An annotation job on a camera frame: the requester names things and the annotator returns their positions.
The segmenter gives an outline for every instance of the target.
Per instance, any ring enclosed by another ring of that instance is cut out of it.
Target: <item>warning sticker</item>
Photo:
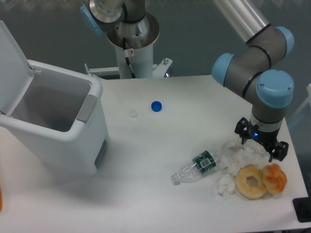
[[[125,57],[135,56],[134,49],[124,50],[124,55],[125,55]]]

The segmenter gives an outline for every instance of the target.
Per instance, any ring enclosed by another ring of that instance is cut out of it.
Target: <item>white tissue paper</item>
[[[235,183],[230,174],[226,174],[220,179],[217,186],[217,191],[224,197],[229,199],[235,191]]]
[[[225,199],[229,199],[235,190],[234,179],[231,176],[236,176],[240,168],[247,165],[258,166],[266,163],[269,156],[263,146],[254,140],[247,140],[244,145],[241,144],[240,138],[226,142],[220,153],[219,162],[220,169],[226,174],[218,183],[218,192]]]

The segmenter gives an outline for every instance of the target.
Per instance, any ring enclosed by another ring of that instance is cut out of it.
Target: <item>trash bin lid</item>
[[[33,77],[26,56],[0,20],[0,113],[13,112]]]

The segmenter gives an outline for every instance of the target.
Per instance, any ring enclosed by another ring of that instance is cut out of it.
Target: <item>plastic bottle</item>
[[[173,184],[191,183],[202,178],[203,173],[213,169],[220,162],[219,155],[218,152],[210,153],[207,150],[202,152],[171,176]]]

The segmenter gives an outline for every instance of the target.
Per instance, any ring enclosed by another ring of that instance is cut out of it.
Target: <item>white trash bin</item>
[[[0,126],[43,162],[96,173],[109,141],[102,92],[95,77],[27,60],[0,21]]]

